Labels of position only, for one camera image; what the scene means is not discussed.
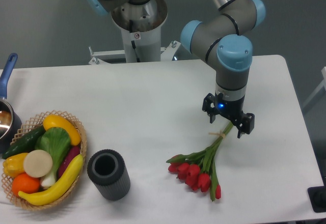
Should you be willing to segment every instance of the blue joint cap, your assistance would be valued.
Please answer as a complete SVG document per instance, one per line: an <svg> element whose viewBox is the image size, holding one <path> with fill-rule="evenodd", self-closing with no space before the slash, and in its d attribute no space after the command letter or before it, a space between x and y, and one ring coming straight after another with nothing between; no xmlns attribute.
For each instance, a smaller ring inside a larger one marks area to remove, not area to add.
<svg viewBox="0 0 326 224"><path fill-rule="evenodd" d="M254 27L260 25L261 22L263 22L263 20L266 17L266 8L264 3L261 0L252 0L256 6L256 10L257 10L257 19L256 19L256 24Z"/></svg>
<svg viewBox="0 0 326 224"><path fill-rule="evenodd" d="M197 26L201 23L201 21L198 20L192 20L188 24L185 25L181 32L180 36L180 42L182 46L188 50L188 52L192 52L190 45L192 42L193 34L197 28Z"/></svg>
<svg viewBox="0 0 326 224"><path fill-rule="evenodd" d="M98 15L104 16L108 14L98 0L87 0L87 2Z"/></svg>
<svg viewBox="0 0 326 224"><path fill-rule="evenodd" d="M253 45L245 36L228 35L220 40L216 54L225 68L243 72L251 66Z"/></svg>

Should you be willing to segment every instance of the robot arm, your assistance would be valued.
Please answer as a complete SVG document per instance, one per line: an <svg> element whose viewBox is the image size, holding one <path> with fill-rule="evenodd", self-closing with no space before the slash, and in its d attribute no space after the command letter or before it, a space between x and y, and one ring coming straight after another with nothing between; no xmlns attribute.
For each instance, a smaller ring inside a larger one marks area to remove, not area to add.
<svg viewBox="0 0 326 224"><path fill-rule="evenodd" d="M215 95L208 94L203 110L210 116L229 119L238 129L238 138L250 134L255 117L242 111L252 44L245 32L259 25L266 10L260 0L214 0L221 15L209 23L194 20L181 33L181 44L216 71Z"/></svg>
<svg viewBox="0 0 326 224"><path fill-rule="evenodd" d="M208 94L203 110L230 120L238 129L238 138L250 134L255 116L242 111L252 44L244 36L265 18L260 0L213 0L221 15L209 23L194 20L181 33L181 43L216 71L215 95ZM100 15L112 13L121 29L127 62L159 61L160 26L167 17L163 0L88 0Z"/></svg>

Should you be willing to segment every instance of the black pot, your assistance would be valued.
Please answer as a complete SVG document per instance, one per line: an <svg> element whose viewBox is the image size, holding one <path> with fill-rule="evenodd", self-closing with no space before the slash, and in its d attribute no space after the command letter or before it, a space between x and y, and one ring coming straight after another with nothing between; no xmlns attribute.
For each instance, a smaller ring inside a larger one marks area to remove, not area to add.
<svg viewBox="0 0 326 224"><path fill-rule="evenodd" d="M12 70L15 67L18 55L12 53L6 62L5 68L0 76L0 154L7 151L12 138L21 127L21 120L14 112L12 106L6 101L7 85Z"/></svg>

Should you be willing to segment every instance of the blue pot handle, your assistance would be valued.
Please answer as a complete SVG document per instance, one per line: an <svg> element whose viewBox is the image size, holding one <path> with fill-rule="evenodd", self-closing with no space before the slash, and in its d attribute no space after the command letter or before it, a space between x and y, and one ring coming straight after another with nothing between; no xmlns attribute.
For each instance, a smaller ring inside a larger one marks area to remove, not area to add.
<svg viewBox="0 0 326 224"><path fill-rule="evenodd" d="M0 76L0 98L7 98L7 86L9 77L15 67L17 59L18 55L16 53L12 53L8 57L5 68Z"/></svg>

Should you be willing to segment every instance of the orange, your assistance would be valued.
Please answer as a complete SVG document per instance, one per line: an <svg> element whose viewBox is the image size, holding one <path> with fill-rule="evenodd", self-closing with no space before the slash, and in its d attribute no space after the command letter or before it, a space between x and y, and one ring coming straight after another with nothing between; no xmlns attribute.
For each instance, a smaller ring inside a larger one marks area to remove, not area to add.
<svg viewBox="0 0 326 224"><path fill-rule="evenodd" d="M14 178L12 182L11 191L16 197L19 197L19 191L23 191L25 193L35 193L38 192L39 188L40 179L30 177L26 173L23 173Z"/></svg>

